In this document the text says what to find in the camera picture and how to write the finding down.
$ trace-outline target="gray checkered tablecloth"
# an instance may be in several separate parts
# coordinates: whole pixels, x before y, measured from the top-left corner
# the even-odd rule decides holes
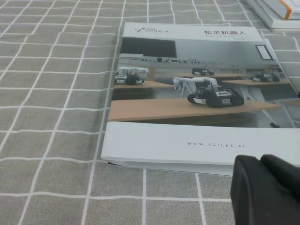
[[[125,22],[255,26],[300,90],[300,35],[242,0],[1,0],[1,225],[233,225],[230,177],[100,159]]]

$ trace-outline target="website address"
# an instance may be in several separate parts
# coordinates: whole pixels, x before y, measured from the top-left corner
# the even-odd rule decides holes
[[[226,144],[226,143],[202,143],[202,142],[188,142],[187,145],[196,146],[210,146],[210,147],[226,147],[226,148],[244,148],[244,144]]]

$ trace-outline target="book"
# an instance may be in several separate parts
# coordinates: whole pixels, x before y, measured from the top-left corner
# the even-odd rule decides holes
[[[221,175],[241,154],[300,165],[298,103],[255,28],[126,23],[101,158]]]
[[[285,20],[262,0],[246,0],[264,23],[275,32],[298,31],[299,20]]]
[[[300,18],[299,0],[263,0],[271,9],[285,20]]]

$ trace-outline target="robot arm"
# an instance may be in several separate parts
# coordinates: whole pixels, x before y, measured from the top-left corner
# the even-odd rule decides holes
[[[214,91],[218,91],[218,83],[215,78],[212,77],[194,77],[194,78],[182,78],[182,77],[173,77],[174,87],[175,89],[180,90],[180,81],[183,81],[183,85],[186,86],[195,86],[196,82],[210,82],[209,89],[213,89]]]
[[[119,75],[127,75],[127,73],[138,73],[143,72],[146,76],[149,75],[148,68],[140,68],[140,67],[119,67],[118,68]]]

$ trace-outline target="white cover flap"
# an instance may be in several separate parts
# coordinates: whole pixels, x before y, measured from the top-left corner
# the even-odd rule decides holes
[[[123,38],[169,40],[262,41],[255,27],[187,26],[162,23],[125,23]]]
[[[101,158],[232,165],[237,155],[263,154],[300,165],[300,129],[108,122]]]

